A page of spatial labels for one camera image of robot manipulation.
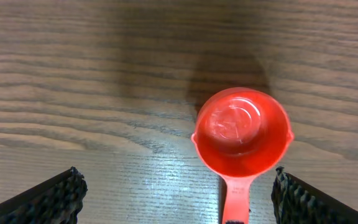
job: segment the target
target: black textured pad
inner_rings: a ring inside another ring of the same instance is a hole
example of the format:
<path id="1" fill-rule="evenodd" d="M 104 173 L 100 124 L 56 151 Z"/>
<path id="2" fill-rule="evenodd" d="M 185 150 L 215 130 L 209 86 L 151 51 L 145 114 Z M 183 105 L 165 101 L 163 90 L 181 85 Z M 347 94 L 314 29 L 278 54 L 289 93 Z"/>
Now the black textured pad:
<path id="1" fill-rule="evenodd" d="M 77 223 L 86 182 L 74 167 L 0 204 L 0 223 Z"/>
<path id="2" fill-rule="evenodd" d="M 272 201 L 278 224 L 358 224 L 358 212 L 276 169 Z"/>

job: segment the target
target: red measuring cup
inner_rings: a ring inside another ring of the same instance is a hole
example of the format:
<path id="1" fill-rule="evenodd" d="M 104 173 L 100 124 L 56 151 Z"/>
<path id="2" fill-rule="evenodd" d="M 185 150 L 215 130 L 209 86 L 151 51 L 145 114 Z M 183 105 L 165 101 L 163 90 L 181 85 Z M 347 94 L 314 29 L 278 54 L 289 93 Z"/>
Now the red measuring cup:
<path id="1" fill-rule="evenodd" d="M 252 181 L 283 157 L 293 138 L 283 107 L 265 93 L 230 88 L 203 105 L 191 140 L 204 164 L 226 182 L 224 224 L 248 223 Z"/>

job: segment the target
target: wooden surface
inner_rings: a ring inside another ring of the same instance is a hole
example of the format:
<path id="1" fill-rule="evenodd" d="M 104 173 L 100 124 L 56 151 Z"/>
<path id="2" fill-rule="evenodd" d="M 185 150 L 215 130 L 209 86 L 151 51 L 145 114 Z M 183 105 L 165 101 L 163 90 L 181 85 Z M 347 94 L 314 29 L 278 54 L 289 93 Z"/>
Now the wooden surface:
<path id="1" fill-rule="evenodd" d="M 80 223 L 217 223 L 189 137 L 232 86 L 281 102 L 280 165 L 358 210 L 358 0 L 0 1 L 0 202 L 76 166 Z M 274 176 L 250 223 L 274 223 Z"/>

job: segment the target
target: measuring cup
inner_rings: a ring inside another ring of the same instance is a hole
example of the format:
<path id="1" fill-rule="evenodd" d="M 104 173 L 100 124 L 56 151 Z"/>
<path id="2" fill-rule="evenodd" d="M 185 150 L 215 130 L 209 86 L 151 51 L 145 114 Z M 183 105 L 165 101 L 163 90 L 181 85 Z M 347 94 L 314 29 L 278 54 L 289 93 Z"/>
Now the measuring cup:
<path id="1" fill-rule="evenodd" d="M 224 224 L 248 223 L 252 181 L 283 157 L 293 138 L 286 112 L 265 93 L 230 88 L 203 105 L 191 140 L 204 164 L 226 182 Z"/>

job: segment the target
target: wood grain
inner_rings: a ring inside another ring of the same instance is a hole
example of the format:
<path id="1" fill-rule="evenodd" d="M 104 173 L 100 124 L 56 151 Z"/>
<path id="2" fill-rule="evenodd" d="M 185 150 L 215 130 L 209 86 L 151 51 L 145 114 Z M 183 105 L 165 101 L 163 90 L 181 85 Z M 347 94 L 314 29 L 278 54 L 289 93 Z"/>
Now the wood grain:
<path id="1" fill-rule="evenodd" d="M 0 1 L 0 202 L 76 166 L 80 223 L 217 223 L 189 138 L 233 86 L 288 111 L 280 165 L 358 210 L 358 0 Z M 250 223 L 274 223 L 274 175 Z"/>

